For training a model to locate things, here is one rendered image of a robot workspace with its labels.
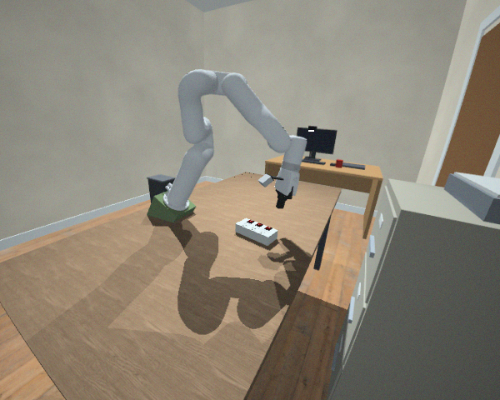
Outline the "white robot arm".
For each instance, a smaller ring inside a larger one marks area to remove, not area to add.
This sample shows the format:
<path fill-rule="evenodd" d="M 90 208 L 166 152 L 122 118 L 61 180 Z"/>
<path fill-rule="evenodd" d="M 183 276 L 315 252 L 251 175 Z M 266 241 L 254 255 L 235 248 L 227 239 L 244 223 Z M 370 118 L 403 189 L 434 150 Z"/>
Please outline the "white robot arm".
<path fill-rule="evenodd" d="M 173 184 L 169 183 L 165 187 L 167 192 L 163 196 L 165 204 L 174 210 L 182 211 L 188 208 L 188 199 L 214 154 L 213 128 L 203 116 L 201 103 L 201 97 L 211 93 L 226 96 L 242 116 L 262 134 L 273 151 L 284 153 L 281 168 L 294 172 L 300 170 L 307 139 L 288 135 L 281 123 L 248 86 L 243 75 L 235 72 L 193 70 L 179 83 L 178 99 L 184 137 L 194 146 L 185 153 Z M 204 138 L 206 139 L 203 140 Z"/>

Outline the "white power strip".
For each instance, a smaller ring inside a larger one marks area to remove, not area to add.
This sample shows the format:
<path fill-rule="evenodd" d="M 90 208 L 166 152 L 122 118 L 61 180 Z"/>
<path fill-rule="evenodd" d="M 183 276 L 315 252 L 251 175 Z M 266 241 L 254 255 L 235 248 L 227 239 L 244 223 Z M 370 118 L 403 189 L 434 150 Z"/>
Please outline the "white power strip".
<path fill-rule="evenodd" d="M 247 218 L 236 222 L 235 232 L 267 246 L 278 238 L 277 229 Z"/>

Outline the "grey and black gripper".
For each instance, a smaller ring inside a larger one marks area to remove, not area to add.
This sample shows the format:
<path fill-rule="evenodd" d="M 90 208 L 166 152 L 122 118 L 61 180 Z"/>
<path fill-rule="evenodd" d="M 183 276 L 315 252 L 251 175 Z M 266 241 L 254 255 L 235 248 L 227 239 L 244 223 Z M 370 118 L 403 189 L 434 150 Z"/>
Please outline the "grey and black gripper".
<path fill-rule="evenodd" d="M 275 191 L 277 192 L 276 208 L 284 208 L 285 202 L 292 199 L 297 193 L 299 172 L 289 171 L 281 167 L 277 176 L 283 178 L 283 180 L 276 180 L 275 183 Z"/>

